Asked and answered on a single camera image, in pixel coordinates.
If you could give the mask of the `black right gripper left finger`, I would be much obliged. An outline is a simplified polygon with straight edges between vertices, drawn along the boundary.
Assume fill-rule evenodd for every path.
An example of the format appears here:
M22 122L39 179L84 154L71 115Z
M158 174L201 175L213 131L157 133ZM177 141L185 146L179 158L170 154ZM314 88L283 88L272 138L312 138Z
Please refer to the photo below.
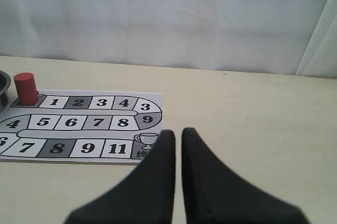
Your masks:
M171 223L175 135L162 130L146 157L118 185L73 210L65 223Z

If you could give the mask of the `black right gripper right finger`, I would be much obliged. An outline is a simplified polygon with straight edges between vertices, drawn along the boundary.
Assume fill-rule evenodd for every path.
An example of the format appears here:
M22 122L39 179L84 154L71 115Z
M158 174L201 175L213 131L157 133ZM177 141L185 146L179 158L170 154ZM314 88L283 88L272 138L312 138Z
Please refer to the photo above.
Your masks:
M300 208L233 172L194 128L182 132L182 186L187 223L308 223Z

